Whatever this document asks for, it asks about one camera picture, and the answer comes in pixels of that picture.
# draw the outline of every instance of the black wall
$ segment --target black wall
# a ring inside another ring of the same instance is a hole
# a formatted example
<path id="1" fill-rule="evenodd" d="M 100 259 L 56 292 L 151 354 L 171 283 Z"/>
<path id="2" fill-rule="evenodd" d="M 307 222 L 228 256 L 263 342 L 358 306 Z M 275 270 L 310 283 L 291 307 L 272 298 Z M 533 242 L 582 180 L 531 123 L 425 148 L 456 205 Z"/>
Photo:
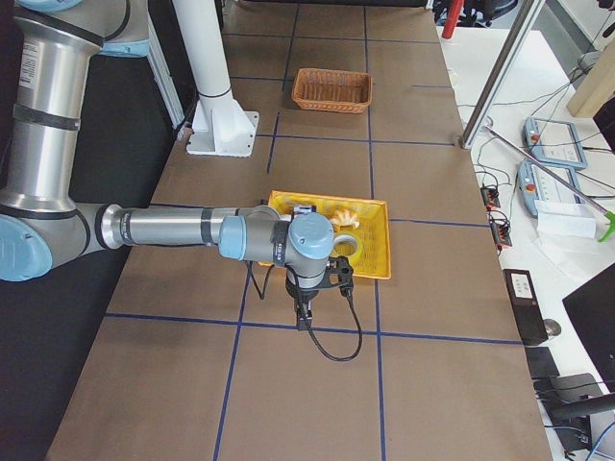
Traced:
<path id="1" fill-rule="evenodd" d="M 12 23 L 12 2 L 0 3 L 4 151 L 12 132 L 23 37 Z M 172 50 L 167 53 L 172 73 L 185 82 L 178 90 L 187 105 L 191 74 L 172 7 L 160 0 L 150 2 L 150 8 L 163 48 Z M 77 202 L 147 206 L 172 143 L 171 124 L 147 60 L 94 57 L 71 197 Z M 0 460 L 44 458 L 127 256 L 128 249 L 101 252 L 39 279 L 0 281 Z"/>

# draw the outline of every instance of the white table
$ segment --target white table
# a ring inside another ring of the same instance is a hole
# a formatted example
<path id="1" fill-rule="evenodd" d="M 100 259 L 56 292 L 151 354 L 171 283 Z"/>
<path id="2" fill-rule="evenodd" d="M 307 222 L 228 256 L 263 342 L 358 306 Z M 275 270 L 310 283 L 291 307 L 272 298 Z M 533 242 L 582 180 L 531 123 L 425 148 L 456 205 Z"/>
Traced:
<path id="1" fill-rule="evenodd" d="M 473 108 L 468 106 L 474 105 L 479 99 L 507 33 L 508 30 L 457 28 L 451 39 L 441 38 L 462 120 L 467 121 L 470 118 Z M 569 82 L 566 74 L 570 70 L 572 69 L 565 72 L 560 67 L 547 41 L 539 32 L 532 31 L 504 80 L 496 102 L 528 101 L 549 94 Z M 574 89 L 568 87 L 535 116 L 572 121 L 577 127 L 579 137 L 584 139 L 597 133 L 598 128 L 592 119 L 574 118 L 570 115 L 566 104 L 573 94 Z M 535 103 L 494 106 L 489 112 L 494 121 L 494 130 L 518 143 L 517 145 L 523 145 L 521 135 L 524 122 L 546 99 L 548 98 L 542 98 Z M 486 133 L 477 137 L 472 149 L 473 160 L 476 161 L 480 155 L 481 163 L 504 170 L 514 183 L 521 157 L 499 140 L 494 139 L 485 144 L 489 137 Z M 582 144 L 608 148 L 601 135 L 593 136 Z M 587 151 L 587 157 L 589 167 L 583 173 L 604 182 L 615 183 L 615 156 Z M 500 182 L 506 182 L 505 174 L 490 171 L 498 176 Z M 478 175 L 478 179 L 481 182 L 482 175 Z M 579 180 L 581 189 L 587 194 L 613 194 L 612 190 L 597 187 L 584 178 Z M 485 183 L 492 181 L 486 178 Z M 599 243 L 597 238 L 539 236 L 536 230 L 537 221 L 526 211 L 521 193 L 517 190 L 513 196 L 512 191 L 511 185 L 500 187 L 502 210 L 510 218 L 513 245 L 512 248 L 503 250 L 500 256 L 502 268 L 529 270 L 543 318 L 554 319 L 561 325 L 562 333 L 543 345 L 549 346 L 561 375 L 590 373 L 600 381 L 598 372 L 568 319 L 562 299 L 615 261 L 615 238 L 611 237 L 607 242 Z M 615 200 L 602 201 L 602 204 L 608 209 L 615 209 Z M 601 236 L 606 229 L 606 221 L 598 213 L 596 216 L 599 223 L 598 236 Z M 605 386 L 602 386 L 602 389 L 608 392 Z M 557 436 L 551 429 L 547 431 L 553 459 L 563 461 L 563 449 Z M 612 439 L 611 434 L 601 447 L 615 447 L 615 441 Z M 579 454 L 578 458 L 584 459 L 583 456 Z"/>

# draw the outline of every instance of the white paper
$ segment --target white paper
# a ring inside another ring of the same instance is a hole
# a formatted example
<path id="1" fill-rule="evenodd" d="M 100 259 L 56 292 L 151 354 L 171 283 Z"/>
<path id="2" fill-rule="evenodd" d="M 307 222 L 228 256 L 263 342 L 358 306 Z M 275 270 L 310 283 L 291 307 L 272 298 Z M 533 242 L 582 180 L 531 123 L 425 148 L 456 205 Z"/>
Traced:
<path id="1" fill-rule="evenodd" d="M 587 205 L 536 200 L 538 231 L 555 235 L 594 238 L 596 218 Z"/>

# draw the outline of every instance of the robotic arm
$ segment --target robotic arm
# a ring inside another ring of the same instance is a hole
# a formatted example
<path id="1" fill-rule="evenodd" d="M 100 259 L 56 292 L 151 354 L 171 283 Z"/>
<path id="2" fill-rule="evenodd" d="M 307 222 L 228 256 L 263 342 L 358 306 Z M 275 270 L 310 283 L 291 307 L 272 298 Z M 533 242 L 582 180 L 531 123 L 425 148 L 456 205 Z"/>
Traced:
<path id="1" fill-rule="evenodd" d="M 196 5 L 193 0 L 176 0 L 176 4 L 181 4 L 178 12 L 183 16 L 189 15 L 190 5 Z M 215 14 L 211 16 L 217 32 Z M 13 108 L 8 182 L 0 190 L 0 279 L 41 277 L 81 255 L 122 245 L 217 245 L 224 257 L 285 267 L 286 289 L 303 321 L 320 289 L 352 287 L 347 260 L 329 258 L 331 223 L 314 212 L 288 222 L 268 206 L 126 209 L 75 204 L 68 186 L 89 59 L 101 52 L 145 56 L 147 2 L 17 0 L 14 19 L 25 39 Z M 208 101 L 199 91 L 209 126 L 224 118 L 220 116 L 225 112 L 224 101 L 230 101 L 230 107 L 236 105 L 226 63 L 222 70 L 226 75 L 222 85 L 229 85 L 229 90 L 221 91 L 221 99 Z M 203 72 L 209 75 L 199 79 L 197 74 Z M 199 80 L 207 83 L 210 74 L 207 69 L 196 72 L 197 85 Z M 331 282 L 334 276 L 337 282 Z"/>

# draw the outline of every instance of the red cylinder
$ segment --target red cylinder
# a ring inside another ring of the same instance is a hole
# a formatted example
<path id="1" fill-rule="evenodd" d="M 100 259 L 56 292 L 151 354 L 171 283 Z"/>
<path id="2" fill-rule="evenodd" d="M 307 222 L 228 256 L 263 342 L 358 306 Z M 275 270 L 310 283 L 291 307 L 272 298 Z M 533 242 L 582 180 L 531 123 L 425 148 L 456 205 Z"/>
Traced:
<path id="1" fill-rule="evenodd" d="M 446 17 L 446 23 L 444 24 L 444 30 L 442 31 L 442 38 L 451 38 L 453 36 L 453 31 L 457 25 L 462 8 L 463 0 L 451 0 Z"/>

